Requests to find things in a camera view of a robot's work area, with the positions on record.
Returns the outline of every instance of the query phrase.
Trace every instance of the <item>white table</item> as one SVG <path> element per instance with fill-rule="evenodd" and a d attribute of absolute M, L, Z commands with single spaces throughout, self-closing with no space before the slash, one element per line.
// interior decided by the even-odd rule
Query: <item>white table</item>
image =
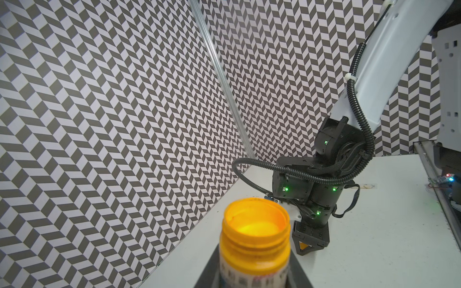
<path fill-rule="evenodd" d="M 271 189 L 272 171 L 252 166 L 245 176 Z M 362 189 L 352 211 L 330 218 L 327 248 L 297 255 L 314 288 L 461 287 L 461 253 L 434 192 L 426 189 L 418 155 L 374 158 L 355 182 L 377 188 Z M 343 191 L 338 213 L 354 191 Z M 224 209 L 246 197 L 262 194 L 239 180 L 141 288 L 193 287 L 219 241 Z"/>

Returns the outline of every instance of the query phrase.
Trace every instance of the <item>metal rail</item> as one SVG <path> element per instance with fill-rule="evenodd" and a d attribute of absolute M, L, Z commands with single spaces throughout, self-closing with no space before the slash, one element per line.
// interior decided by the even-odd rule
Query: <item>metal rail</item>
<path fill-rule="evenodd" d="M 431 179 L 435 179 L 441 174 L 441 170 L 438 169 L 434 165 L 434 156 L 433 156 L 433 146 L 432 141 L 425 141 L 425 142 L 415 142 L 414 148 L 416 152 L 419 154 L 421 158 L 421 162 L 423 163 L 424 169 L 426 170 L 427 176 Z M 458 221 L 458 218 L 453 213 L 450 203 L 448 202 L 447 197 L 443 193 L 442 189 L 434 188 L 435 194 L 438 198 L 438 202 L 442 207 L 443 213 L 447 218 L 448 225 L 451 228 L 451 232 L 453 233 L 453 237 L 458 244 L 459 249 L 461 250 L 461 225 Z"/>
<path fill-rule="evenodd" d="M 192 14 L 194 15 L 195 22 L 197 23 L 197 26 L 199 28 L 200 34 L 203 38 L 203 42 L 207 47 L 208 54 L 210 55 L 211 62 L 213 63 L 214 69 L 216 71 L 216 76 L 218 77 L 219 83 L 221 84 L 224 96 L 227 99 L 227 105 L 229 106 L 230 113 L 234 118 L 234 122 L 237 127 L 237 132 L 240 135 L 240 139 L 242 140 L 243 147 L 245 148 L 245 152 L 247 153 L 247 157 L 256 159 L 253 148 L 251 147 L 250 139 L 248 138 L 247 131 L 243 124 L 242 118 L 240 117 L 240 112 L 237 108 L 237 103 L 234 100 L 233 92 L 231 90 L 231 87 L 229 86 L 229 82 L 227 81 L 227 76 L 224 73 L 223 67 L 221 66 L 218 53 L 214 48 L 210 32 L 208 31 L 208 27 L 205 23 L 204 16 L 200 10 L 200 5 L 197 0 L 189 0 L 189 5 L 190 9 L 192 10 Z"/>

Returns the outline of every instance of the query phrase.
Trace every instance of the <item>herringbone patterned wall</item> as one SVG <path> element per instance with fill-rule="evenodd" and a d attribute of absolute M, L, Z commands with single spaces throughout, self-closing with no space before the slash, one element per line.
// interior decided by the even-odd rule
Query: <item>herringbone patterned wall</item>
<path fill-rule="evenodd" d="M 0 0 L 0 95 L 0 287 L 137 287 L 235 181 L 185 0 Z"/>
<path fill-rule="evenodd" d="M 378 20 L 381 0 L 203 0 L 258 158 L 312 155 L 325 116 L 344 89 L 356 46 Z M 408 154 L 434 139 L 440 107 L 427 37 L 375 131 L 376 155 Z"/>

